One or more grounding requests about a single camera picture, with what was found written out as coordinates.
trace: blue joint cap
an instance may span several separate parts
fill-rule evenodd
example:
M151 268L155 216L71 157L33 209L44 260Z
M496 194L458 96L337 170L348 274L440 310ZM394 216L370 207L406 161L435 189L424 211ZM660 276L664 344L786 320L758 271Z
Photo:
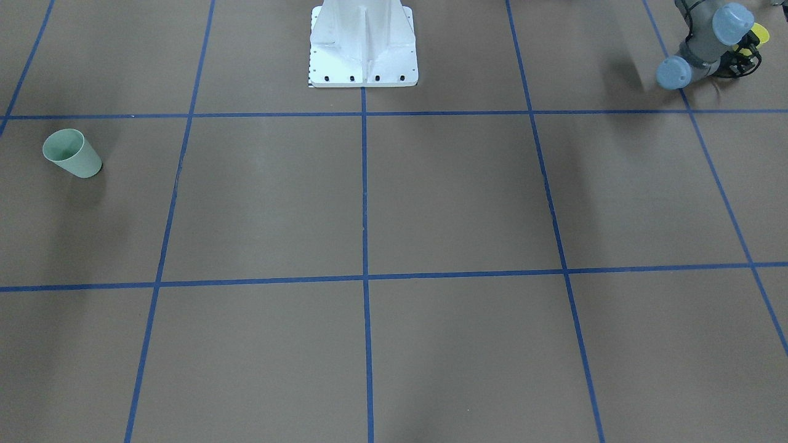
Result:
M665 89L681 89L692 81L692 68L678 55L665 59L656 69L656 82Z
M712 18L714 35L723 44L732 47L753 28L755 16L738 3L728 3L719 8Z

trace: cup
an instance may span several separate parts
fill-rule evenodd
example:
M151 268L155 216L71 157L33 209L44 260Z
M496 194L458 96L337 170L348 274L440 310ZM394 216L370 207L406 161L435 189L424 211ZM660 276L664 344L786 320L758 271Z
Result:
M61 129L47 137L42 151L47 160L79 178L93 177L102 166L96 151L76 129Z

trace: white stand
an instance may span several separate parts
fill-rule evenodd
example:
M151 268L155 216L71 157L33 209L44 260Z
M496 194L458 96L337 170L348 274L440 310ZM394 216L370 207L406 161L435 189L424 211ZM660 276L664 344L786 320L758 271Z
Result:
M311 87L418 82L413 11L400 0L325 0L312 10Z

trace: gray surface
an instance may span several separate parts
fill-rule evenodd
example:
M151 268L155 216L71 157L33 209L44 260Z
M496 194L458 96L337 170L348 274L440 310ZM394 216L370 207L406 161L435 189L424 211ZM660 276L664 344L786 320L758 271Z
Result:
M3 441L119 441L149 289L0 294Z
M0 1L0 113L47 3ZM196 111L359 112L358 90L306 87L318 3L215 2ZM420 84L370 89L369 111L527 108L504 0L405 4ZM686 26L648 4L672 52ZM745 4L764 65L694 85L694 106L788 108L788 25ZM165 238L189 120L138 114L188 112L209 5L54 3L0 138L0 441L123 441L152 294L134 443L365 442L367 395L378 442L599 441L563 277L499 275L561 268L528 115L373 115L366 145L360 116L196 117ZM511 6L567 265L667 266L571 276L606 441L788 440L788 359L750 270L674 270L746 263L681 95L654 84L643 2ZM788 330L785 116L697 121L753 258L782 261L759 275ZM65 127L96 177L43 158ZM442 272L485 276L380 275ZM306 283L324 277L355 281Z
M788 261L788 114L697 120L753 259Z
M745 259L686 115L537 116L567 262Z
M560 276L372 283L376 439L592 441Z
M608 441L785 441L788 359L749 270L572 280Z
M103 161L80 179L44 140L79 128ZM0 139L0 285L153 281L184 121L11 121Z
M360 274L360 131L351 117L195 121L165 279Z
M371 272L560 267L528 117L372 117L368 131Z
M163 289L135 441L366 437L360 283Z

